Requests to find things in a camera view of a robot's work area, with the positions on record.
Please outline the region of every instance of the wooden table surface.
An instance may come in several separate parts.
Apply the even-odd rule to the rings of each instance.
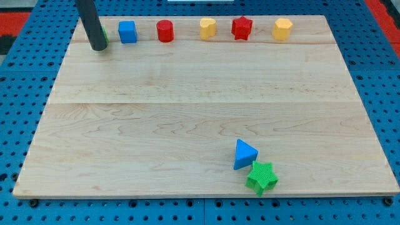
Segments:
[[[103,17],[109,47],[92,51],[79,22],[14,188],[21,199],[257,198],[250,168],[233,170],[236,139],[279,177],[263,197],[398,193],[379,141],[324,16]],[[139,41],[121,44],[118,22]],[[175,40],[156,23],[170,19]]]

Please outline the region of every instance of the yellow octagonal block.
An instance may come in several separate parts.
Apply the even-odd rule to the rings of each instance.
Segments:
[[[293,23],[289,19],[279,18],[275,21],[272,35],[275,39],[284,41],[289,38],[292,27]]]
[[[205,40],[215,35],[217,22],[212,18],[202,18],[200,20],[200,38]]]

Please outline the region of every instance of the blue pegboard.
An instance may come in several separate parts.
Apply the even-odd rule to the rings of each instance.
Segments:
[[[168,4],[96,1],[101,16],[322,14],[397,180],[400,62],[363,1]],[[78,20],[73,0],[39,0],[0,67],[0,224],[400,224],[400,197],[34,201],[11,191]]]

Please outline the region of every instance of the wooden board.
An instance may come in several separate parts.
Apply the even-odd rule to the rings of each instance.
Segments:
[[[236,139],[273,162],[264,197],[390,196],[399,186],[323,16],[252,16],[249,41],[231,19],[199,38],[200,17],[104,17],[92,51],[79,22],[14,188],[17,198],[257,198],[233,170]],[[118,21],[134,19],[137,44]]]

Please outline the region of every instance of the red cylinder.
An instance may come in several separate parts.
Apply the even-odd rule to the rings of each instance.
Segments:
[[[173,23],[169,20],[163,19],[157,23],[158,39],[161,42],[168,43],[174,39]]]

